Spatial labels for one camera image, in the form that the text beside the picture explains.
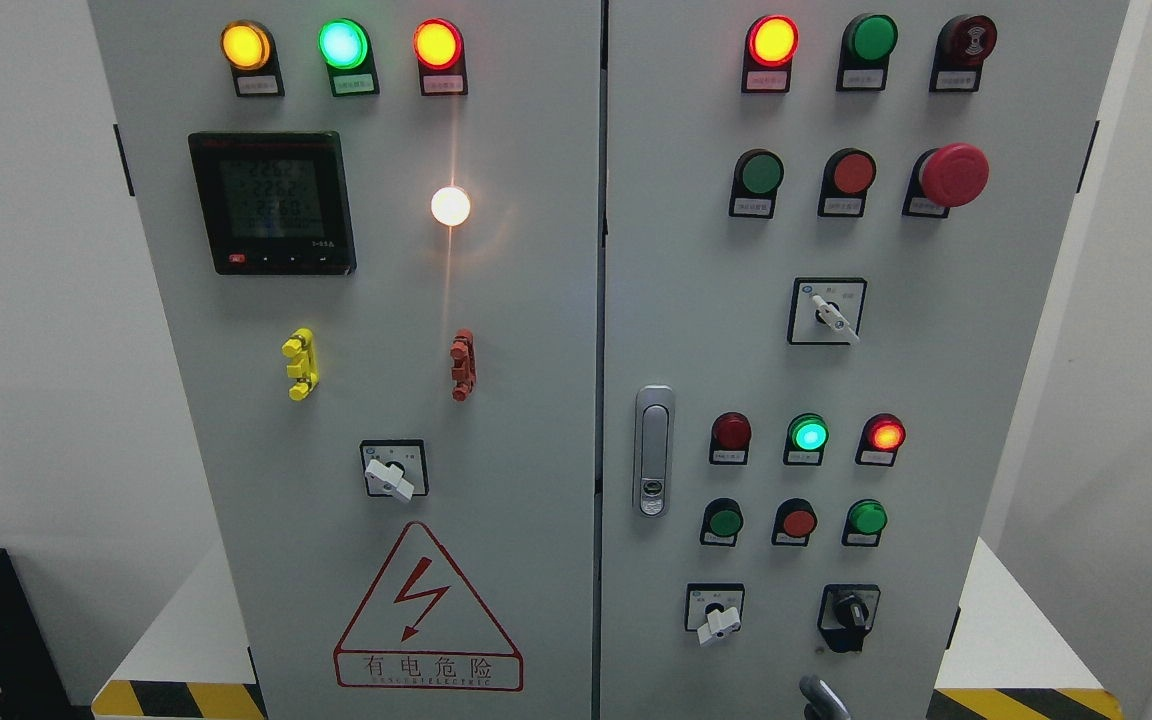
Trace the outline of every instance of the digital power meter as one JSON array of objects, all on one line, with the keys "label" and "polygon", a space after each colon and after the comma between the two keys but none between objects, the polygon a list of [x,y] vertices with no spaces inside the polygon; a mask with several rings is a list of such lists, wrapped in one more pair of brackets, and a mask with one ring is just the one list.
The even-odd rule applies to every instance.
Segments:
[{"label": "digital power meter", "polygon": [[194,132],[189,154],[215,272],[356,268],[336,132]]}]

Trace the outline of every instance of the yellow indicator light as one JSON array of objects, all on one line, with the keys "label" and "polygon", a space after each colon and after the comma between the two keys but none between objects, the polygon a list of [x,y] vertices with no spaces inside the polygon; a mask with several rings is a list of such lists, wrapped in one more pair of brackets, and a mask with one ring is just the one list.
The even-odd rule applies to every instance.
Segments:
[{"label": "yellow indicator light", "polygon": [[429,202],[429,210],[434,213],[438,222],[454,228],[470,217],[470,196],[461,188],[449,184],[434,192],[433,199]]},{"label": "yellow indicator light", "polygon": [[259,70],[270,60],[270,32],[251,20],[234,20],[220,32],[220,50],[240,70]]},{"label": "yellow indicator light", "polygon": [[445,70],[461,59],[463,41],[461,32],[447,20],[429,18],[416,26],[412,47],[425,67]]},{"label": "yellow indicator light", "polygon": [[785,15],[767,15],[749,32],[749,53],[758,65],[778,68],[794,59],[799,48],[799,29]]}]

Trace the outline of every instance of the electrical hazard symbol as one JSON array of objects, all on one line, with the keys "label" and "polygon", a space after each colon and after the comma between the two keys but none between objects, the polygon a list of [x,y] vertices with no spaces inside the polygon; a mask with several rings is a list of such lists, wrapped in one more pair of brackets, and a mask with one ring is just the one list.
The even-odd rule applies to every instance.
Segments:
[{"label": "electrical hazard symbol", "polygon": [[522,653],[424,523],[407,523],[333,653],[343,688],[522,689]]}]

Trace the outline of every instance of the black switch knob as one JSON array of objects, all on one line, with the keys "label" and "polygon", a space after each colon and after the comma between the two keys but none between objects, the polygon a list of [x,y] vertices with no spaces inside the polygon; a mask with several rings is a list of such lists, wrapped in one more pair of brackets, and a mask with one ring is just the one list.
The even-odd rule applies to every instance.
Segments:
[{"label": "black switch knob", "polygon": [[833,602],[833,616],[847,629],[864,629],[869,624],[869,606],[858,596],[847,593]]}]

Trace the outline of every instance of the illuminated light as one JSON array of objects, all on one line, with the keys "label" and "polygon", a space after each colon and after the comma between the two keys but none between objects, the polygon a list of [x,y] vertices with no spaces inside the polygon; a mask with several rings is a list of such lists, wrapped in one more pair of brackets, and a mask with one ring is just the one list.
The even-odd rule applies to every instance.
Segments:
[{"label": "illuminated light", "polygon": [[240,70],[259,70],[270,62],[270,33],[260,23],[234,20],[220,32],[220,51]]},{"label": "illuminated light", "polygon": [[869,445],[877,450],[892,452],[905,441],[905,425],[896,419],[878,420],[869,429]]},{"label": "illuminated light", "polygon": [[367,59],[367,36],[358,23],[334,18],[319,31],[319,51],[326,63],[339,70],[351,70]]},{"label": "illuminated light", "polygon": [[829,441],[829,429],[819,415],[801,415],[791,425],[790,434],[799,450],[820,450]]},{"label": "illuminated light", "polygon": [[778,68],[799,50],[799,26],[785,15],[759,18],[749,31],[749,54],[758,65]]},{"label": "illuminated light", "polygon": [[454,228],[470,217],[470,196],[460,187],[449,184],[434,192],[433,199],[429,202],[429,210],[434,213],[438,222]]},{"label": "illuminated light", "polygon": [[416,26],[412,35],[416,59],[434,70],[452,68],[465,51],[461,31],[444,18],[429,18]]}]

